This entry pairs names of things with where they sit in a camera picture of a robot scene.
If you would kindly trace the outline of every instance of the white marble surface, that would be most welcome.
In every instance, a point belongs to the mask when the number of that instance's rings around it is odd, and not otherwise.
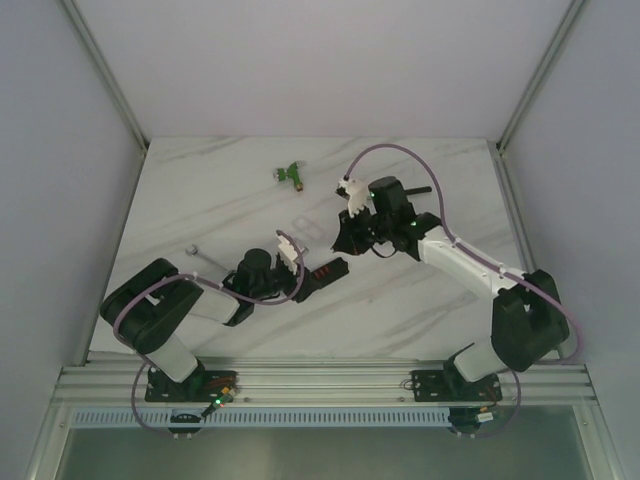
[[[275,229],[301,239],[312,269],[334,258],[338,212],[334,191],[351,160],[379,142],[413,149],[433,166],[451,227],[494,258],[519,266],[486,142],[424,138],[156,138],[151,142],[124,231],[109,292],[165,257],[183,271],[219,279],[209,264],[187,257],[195,243],[225,267],[244,252],[274,253]],[[304,160],[305,189],[277,183],[275,167]],[[397,151],[365,157],[353,176],[395,175],[405,188],[429,185],[422,167]],[[416,211],[437,213],[435,194],[413,197]],[[313,222],[318,228],[299,229]],[[302,304],[257,307],[235,328],[188,316],[178,335],[196,354],[235,357],[384,356],[442,359],[490,331],[490,305],[435,268],[397,254],[346,257],[351,273]],[[99,320],[94,351],[127,351]]]

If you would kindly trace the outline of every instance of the green connector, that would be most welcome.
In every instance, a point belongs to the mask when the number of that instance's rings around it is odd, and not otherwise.
[[[278,180],[279,182],[284,182],[288,178],[293,180],[293,186],[298,191],[301,192],[304,189],[304,184],[302,180],[300,180],[300,173],[298,172],[298,168],[304,165],[304,162],[293,162],[287,168],[276,168],[273,171],[273,178]]]

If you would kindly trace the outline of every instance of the metal profile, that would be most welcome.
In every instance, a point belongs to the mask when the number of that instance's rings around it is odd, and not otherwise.
[[[78,407],[129,406],[131,386],[140,360],[96,360],[84,367],[63,369],[53,395],[54,405]],[[238,372],[239,394],[229,409],[253,407],[399,407],[423,408],[413,393],[402,388],[409,372],[439,369],[441,362],[414,360],[269,360],[202,359],[207,368]],[[500,375],[503,405],[515,403],[516,388],[510,373]],[[520,374],[523,405],[596,405],[596,396],[583,365],[533,366]],[[138,386],[136,398],[144,403],[146,385]],[[434,407],[469,406],[468,402],[442,402]],[[180,404],[162,404],[180,407]],[[205,404],[193,405],[204,407]]]
[[[558,25],[551,42],[544,52],[540,63],[536,67],[533,76],[529,80],[516,109],[511,115],[511,118],[498,141],[498,150],[501,154],[509,147],[518,127],[522,123],[522,120],[531,108],[531,105],[540,92],[545,80],[560,57],[560,54],[562,53],[562,50],[564,49],[564,46],[566,45],[567,40],[569,39],[569,36],[587,3],[588,0],[572,0],[569,5],[569,8],[562,18],[560,25]]]
[[[584,453],[594,480],[624,480],[620,460],[600,407],[573,407]]]
[[[59,0],[62,10],[69,19],[74,31],[76,32],[80,43],[87,52],[89,59],[93,63],[102,84],[111,98],[113,105],[127,125],[129,132],[140,147],[143,155],[149,148],[149,140],[144,136],[142,128],[136,119],[129,102],[124,96],[122,89],[118,85],[115,76],[109,68],[109,64],[98,46],[89,26],[84,19],[82,12],[76,5],[75,0]]]
[[[31,454],[25,478],[29,480],[56,478],[67,444],[70,425],[71,410],[69,408],[49,407]]]
[[[496,177],[498,178],[498,185],[500,186],[502,199],[504,200],[504,205],[507,209],[507,216],[509,217],[509,223],[511,224],[511,231],[516,240],[516,248],[518,249],[520,262],[526,271],[533,272],[538,267],[533,257],[531,242],[527,236],[522,212],[518,205],[518,197],[516,189],[514,188],[513,180],[511,179],[509,170],[505,164],[504,157],[498,152],[498,147],[492,142],[487,142],[487,146],[489,148],[491,159],[493,160],[493,166],[496,171]]]

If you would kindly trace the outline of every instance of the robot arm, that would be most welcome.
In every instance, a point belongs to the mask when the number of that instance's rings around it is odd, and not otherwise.
[[[537,270],[526,274],[506,267],[495,272],[478,263],[459,246],[500,265],[461,239],[452,241],[437,216],[416,214],[396,178],[381,178],[368,188],[357,180],[342,180],[337,193],[349,198],[349,203],[339,214],[340,233],[334,251],[361,255],[375,244],[391,242],[396,251],[435,266],[492,302],[491,337],[467,346],[445,362],[445,374],[453,391],[464,390],[505,369],[525,371],[568,337],[567,321],[560,312],[504,277],[508,271],[557,300],[555,282],[548,273]],[[366,206],[368,197],[373,200],[375,213]]]

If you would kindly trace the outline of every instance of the cable connector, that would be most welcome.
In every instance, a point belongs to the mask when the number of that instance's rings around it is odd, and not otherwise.
[[[278,245],[280,258],[282,259],[284,264],[287,266],[289,271],[295,275],[296,272],[298,271],[298,263],[297,263],[299,260],[298,253],[296,252],[296,249],[293,248],[293,245],[291,244],[291,242],[289,242],[283,236],[278,235],[278,240],[280,240],[280,245]],[[307,251],[306,248],[300,245],[298,245],[298,249],[302,252],[303,255]]]
[[[478,420],[478,423],[490,422],[491,420],[493,420],[493,413],[491,412],[479,413],[478,415],[476,415],[476,420]]]

